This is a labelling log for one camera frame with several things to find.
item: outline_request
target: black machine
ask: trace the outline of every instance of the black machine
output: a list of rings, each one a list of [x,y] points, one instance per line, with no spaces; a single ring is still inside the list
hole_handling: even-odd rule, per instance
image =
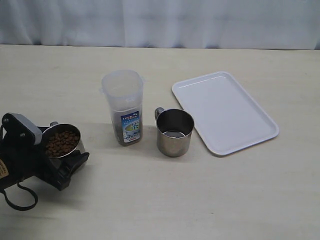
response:
[[[69,186],[75,171],[88,160],[88,152],[75,152],[75,154],[60,159],[58,164],[57,161],[53,162],[46,156],[45,146],[42,144],[42,133],[48,127],[35,126],[21,114],[6,113],[1,123],[0,193],[4,195],[7,204],[15,210],[30,210],[38,202],[37,194],[21,186],[22,181],[36,176],[62,191]],[[32,194],[34,204],[17,206],[8,199],[5,189],[15,184]]]

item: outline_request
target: handle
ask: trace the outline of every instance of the handle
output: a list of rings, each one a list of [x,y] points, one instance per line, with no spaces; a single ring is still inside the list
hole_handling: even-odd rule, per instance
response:
[[[155,120],[157,120],[157,118],[159,117],[160,113],[162,113],[165,109],[163,107],[157,107],[154,110],[154,118]]]
[[[54,125],[58,125],[58,122],[57,121],[53,121],[53,122],[50,123],[50,127],[52,127]]]

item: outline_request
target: kibble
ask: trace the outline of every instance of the kibble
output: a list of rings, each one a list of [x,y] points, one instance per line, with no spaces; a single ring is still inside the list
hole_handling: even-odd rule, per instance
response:
[[[49,158],[59,158],[70,153],[78,145],[80,137],[72,131],[55,133],[45,146],[45,154]]]

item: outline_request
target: black strap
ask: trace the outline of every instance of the black strap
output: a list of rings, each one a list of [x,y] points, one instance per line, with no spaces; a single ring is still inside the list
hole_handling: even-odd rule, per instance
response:
[[[11,208],[13,208],[13,209],[15,209],[15,210],[18,210],[18,211],[28,211],[28,210],[30,210],[30,209],[33,209],[33,208],[37,205],[37,203],[38,203],[38,196],[37,196],[37,194],[36,194],[34,191],[32,191],[31,189],[29,189],[29,188],[27,188],[27,187],[25,187],[25,186],[21,186],[19,182],[17,183],[17,186],[18,186],[18,188],[29,192],[29,193],[34,197],[34,204],[32,204],[32,205],[30,205],[30,206],[18,206],[18,205],[15,205],[15,204],[13,204],[13,203],[8,199],[6,191],[5,191],[4,189],[0,189],[0,193],[2,193],[2,194],[4,195],[4,198],[5,198],[6,203],[7,203]]]

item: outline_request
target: table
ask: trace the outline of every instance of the table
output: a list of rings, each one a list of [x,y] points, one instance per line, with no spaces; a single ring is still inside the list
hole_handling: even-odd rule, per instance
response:
[[[133,69],[145,78],[144,136],[114,137],[102,77]],[[172,159],[156,147],[154,109],[178,108],[175,82],[230,72],[276,121],[277,138],[218,158],[195,131]],[[318,240],[320,51],[0,46],[0,115],[38,126],[70,123],[90,157],[59,192],[39,179],[27,212],[0,196],[0,239]],[[13,201],[30,198],[16,186]]]

